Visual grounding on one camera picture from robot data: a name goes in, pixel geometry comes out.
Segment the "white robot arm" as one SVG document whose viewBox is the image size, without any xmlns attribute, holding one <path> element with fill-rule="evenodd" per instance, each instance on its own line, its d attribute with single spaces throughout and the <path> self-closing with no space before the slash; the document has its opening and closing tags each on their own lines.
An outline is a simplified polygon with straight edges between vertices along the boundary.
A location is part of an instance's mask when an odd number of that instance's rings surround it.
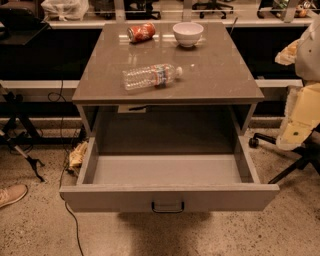
<svg viewBox="0 0 320 256">
<path fill-rule="evenodd" d="M 303 88 L 289 90 L 285 118 L 276 138 L 279 149 L 293 150 L 320 124 L 320 16 L 299 39 L 276 55 L 275 62 L 285 66 L 294 64 L 296 75 L 305 82 Z"/>
</svg>

